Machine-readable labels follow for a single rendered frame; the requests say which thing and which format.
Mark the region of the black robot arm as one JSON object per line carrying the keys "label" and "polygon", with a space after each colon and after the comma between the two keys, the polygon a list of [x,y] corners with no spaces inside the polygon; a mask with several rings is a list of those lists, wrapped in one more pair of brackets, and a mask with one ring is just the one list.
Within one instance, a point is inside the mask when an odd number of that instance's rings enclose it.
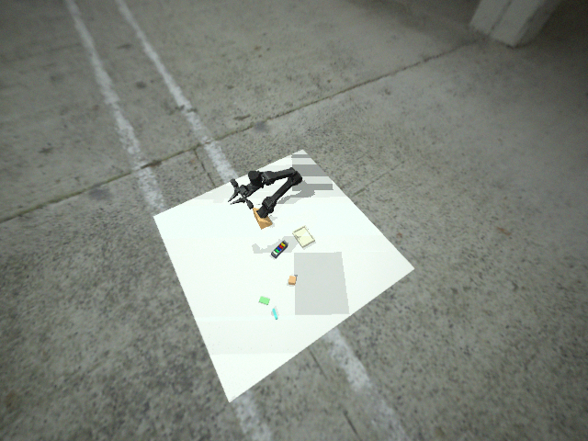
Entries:
{"label": "black robot arm", "polygon": [[[277,180],[288,178],[287,182],[273,195],[270,197],[266,197],[262,202],[262,207],[257,210],[257,214],[260,218],[266,218],[266,216],[274,212],[274,207],[277,204],[277,201],[292,187],[296,186],[302,181],[302,176],[299,174],[298,171],[295,171],[294,168],[290,167],[289,169],[272,172],[272,171],[265,171],[260,172],[258,171],[250,171],[248,173],[248,177],[250,180],[250,184],[254,187],[254,190],[257,191],[259,188],[264,188],[264,185],[270,186],[274,184]],[[252,190],[248,189],[249,186],[241,185],[238,187],[241,193],[245,195],[245,197],[250,197],[252,195]],[[251,192],[252,191],[252,192]]]}

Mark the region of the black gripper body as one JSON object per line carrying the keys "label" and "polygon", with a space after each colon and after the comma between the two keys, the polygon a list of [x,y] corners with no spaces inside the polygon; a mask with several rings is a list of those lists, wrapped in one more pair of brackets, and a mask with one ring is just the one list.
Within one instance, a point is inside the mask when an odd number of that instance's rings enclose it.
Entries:
{"label": "black gripper body", "polygon": [[[241,193],[240,189],[238,189],[239,185],[238,185],[238,183],[236,182],[236,180],[235,180],[235,179],[232,179],[232,180],[230,180],[230,182],[231,182],[232,186],[235,188],[235,190],[238,192],[238,194],[240,193],[240,195],[242,196],[242,199],[243,199],[243,201],[244,201],[244,202],[246,202],[246,204],[247,204],[247,207],[248,207],[249,209],[252,209],[252,208],[254,207],[254,204],[252,203],[252,201],[251,201],[251,200],[248,200],[248,199],[247,199],[247,197],[245,197],[245,196],[244,196],[244,195]],[[252,190],[252,191],[253,191],[253,192],[251,191],[251,192],[252,192],[252,194],[253,194],[253,193],[255,192],[255,190],[254,190],[254,187],[253,187],[253,186],[252,186],[250,183],[249,183],[249,184],[247,184],[247,186],[249,186],[249,187],[248,187],[248,189],[249,189],[249,190]]]}

